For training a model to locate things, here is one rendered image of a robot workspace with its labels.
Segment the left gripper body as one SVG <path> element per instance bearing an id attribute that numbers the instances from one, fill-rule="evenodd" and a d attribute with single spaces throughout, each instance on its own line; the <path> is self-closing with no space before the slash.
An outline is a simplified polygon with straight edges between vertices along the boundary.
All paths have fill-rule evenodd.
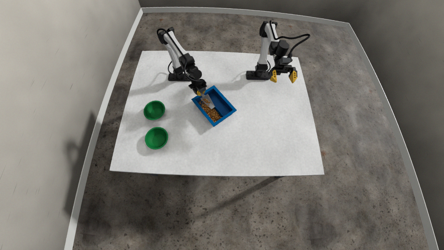
<path id="1" fill-rule="evenodd" d="M 279 63 L 279 59 L 275 61 L 275 66 L 273 68 L 271 68 L 271 70 L 268 73 L 268 78 L 271 79 L 271 77 L 273 76 L 273 70 L 276 70 L 276 75 L 280 75 L 281 73 L 290 73 L 289 77 L 291 75 L 291 73 L 293 71 L 296 72 L 296 76 L 298 77 L 298 70 L 296 70 L 296 67 L 292 67 L 292 65 L 278 65 Z M 279 67 L 279 68 L 278 68 Z"/>

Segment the grey metal scoop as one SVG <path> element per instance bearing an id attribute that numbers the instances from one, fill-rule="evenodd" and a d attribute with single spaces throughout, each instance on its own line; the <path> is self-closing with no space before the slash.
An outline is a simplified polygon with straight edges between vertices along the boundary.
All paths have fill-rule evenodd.
<path id="1" fill-rule="evenodd" d="M 201 96 L 202 96 L 202 98 L 201 98 L 202 101 L 203 101 L 204 98 L 206 98 L 210 102 L 210 103 L 206 103 L 205 101 L 203 101 L 207 106 L 210 107 L 210 109 L 213 109 L 215 107 L 208 94 L 204 95 L 203 93 L 201 93 Z"/>

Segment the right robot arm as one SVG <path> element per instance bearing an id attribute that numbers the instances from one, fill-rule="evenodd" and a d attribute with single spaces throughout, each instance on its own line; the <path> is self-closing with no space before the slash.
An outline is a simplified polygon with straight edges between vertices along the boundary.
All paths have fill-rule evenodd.
<path id="1" fill-rule="evenodd" d="M 190 54 L 187 53 L 187 51 L 185 51 L 184 48 L 182 48 L 182 46 L 176 40 L 173 27 L 168 28 L 167 33 L 164 31 L 160 32 L 157 37 L 159 38 L 161 44 L 164 44 L 167 48 L 172 60 L 173 73 L 169 73 L 169 81 L 190 81 L 190 79 L 188 79 L 183 73 L 185 59 L 182 56 L 182 53 L 187 58 L 187 76 L 195 79 L 200 79 L 202 77 L 201 70 L 199 70 L 198 67 L 195 66 L 195 59 L 193 58 L 193 56 L 190 56 Z M 197 87 L 197 90 L 201 93 L 204 92 L 207 87 L 206 83 L 204 82 L 198 82 L 195 84 L 195 86 Z"/>

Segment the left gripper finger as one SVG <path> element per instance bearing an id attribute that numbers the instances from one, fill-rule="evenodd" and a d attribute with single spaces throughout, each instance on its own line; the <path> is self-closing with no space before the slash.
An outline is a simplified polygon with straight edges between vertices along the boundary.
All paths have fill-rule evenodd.
<path id="1" fill-rule="evenodd" d="M 293 72 L 291 73 L 291 75 L 290 75 L 289 78 L 290 78 L 290 81 L 291 81 L 292 83 L 294 83 L 295 80 L 298 78 L 298 77 L 296 76 L 296 72 L 293 71 Z"/>
<path id="2" fill-rule="evenodd" d="M 276 83 L 276 70 L 273 70 L 273 76 L 271 77 L 270 80 Z"/>

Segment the blue box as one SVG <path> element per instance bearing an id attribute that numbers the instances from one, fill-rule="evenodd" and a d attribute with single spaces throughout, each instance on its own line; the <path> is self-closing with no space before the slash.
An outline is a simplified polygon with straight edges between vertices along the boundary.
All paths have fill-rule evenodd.
<path id="1" fill-rule="evenodd" d="M 236 109 L 232 104 L 224 97 L 223 94 L 213 85 L 209 89 L 207 89 L 204 92 L 204 95 L 209 95 L 211 98 L 211 101 L 214 104 L 214 109 L 218 112 L 218 114 L 222 117 L 220 120 L 216 121 L 215 123 L 211 120 L 211 118 L 207 115 L 207 113 L 202 109 L 202 101 L 201 95 L 197 95 L 193 99 L 191 99 L 195 105 L 199 108 L 199 110 L 203 113 L 203 115 L 209 120 L 209 122 L 215 127 L 217 124 L 221 123 L 223 120 L 225 120 L 227 117 L 232 115 L 232 113 L 236 112 Z M 198 103 L 201 104 L 199 105 Z"/>

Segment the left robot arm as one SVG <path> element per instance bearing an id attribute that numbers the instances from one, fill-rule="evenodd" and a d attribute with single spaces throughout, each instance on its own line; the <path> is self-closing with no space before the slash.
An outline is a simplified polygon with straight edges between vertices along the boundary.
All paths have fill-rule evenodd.
<path id="1" fill-rule="evenodd" d="M 255 66 L 255 71 L 246 71 L 246 77 L 247 78 L 268 78 L 268 66 L 267 66 L 267 54 L 268 54 L 268 48 L 269 53 L 271 56 L 273 56 L 274 62 L 279 59 L 280 65 L 288 65 L 293 61 L 292 56 L 293 54 L 288 54 L 287 58 L 284 58 L 283 56 L 286 55 L 290 45 L 287 43 L 287 41 L 282 40 L 276 40 L 273 36 L 273 32 L 275 34 L 275 37 L 278 38 L 276 35 L 276 26 L 277 22 L 272 22 L 272 24 L 269 24 L 268 21 L 263 21 L 260 30 L 259 35 L 261 36 L 261 52 L 260 57 L 257 62 L 257 65 Z M 272 28 L 273 31 L 272 31 Z"/>

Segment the green bowl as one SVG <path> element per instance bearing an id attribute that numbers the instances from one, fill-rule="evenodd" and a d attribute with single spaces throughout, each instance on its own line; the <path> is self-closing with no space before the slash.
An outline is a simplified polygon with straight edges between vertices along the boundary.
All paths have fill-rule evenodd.
<path id="1" fill-rule="evenodd" d="M 151 149 L 160 149 L 168 142 L 168 133 L 162 127 L 150 129 L 145 136 L 145 143 Z"/>
<path id="2" fill-rule="evenodd" d="M 160 101 L 151 101 L 146 104 L 143 114 L 149 120 L 157 120 L 163 116 L 165 105 Z"/>

